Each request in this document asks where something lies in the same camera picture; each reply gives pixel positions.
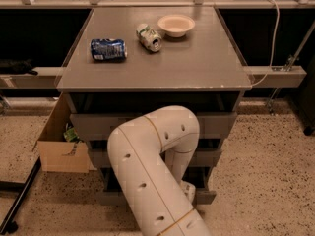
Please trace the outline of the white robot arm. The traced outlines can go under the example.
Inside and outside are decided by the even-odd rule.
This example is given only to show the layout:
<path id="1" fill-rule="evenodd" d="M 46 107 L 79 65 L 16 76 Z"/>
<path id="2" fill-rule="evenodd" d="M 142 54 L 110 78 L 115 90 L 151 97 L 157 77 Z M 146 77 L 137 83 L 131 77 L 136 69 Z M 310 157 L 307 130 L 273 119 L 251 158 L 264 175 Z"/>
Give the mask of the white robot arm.
<path id="1" fill-rule="evenodd" d="M 197 148 L 197 117 L 167 106 L 118 126 L 107 151 L 143 236 L 211 236 L 182 178 Z"/>

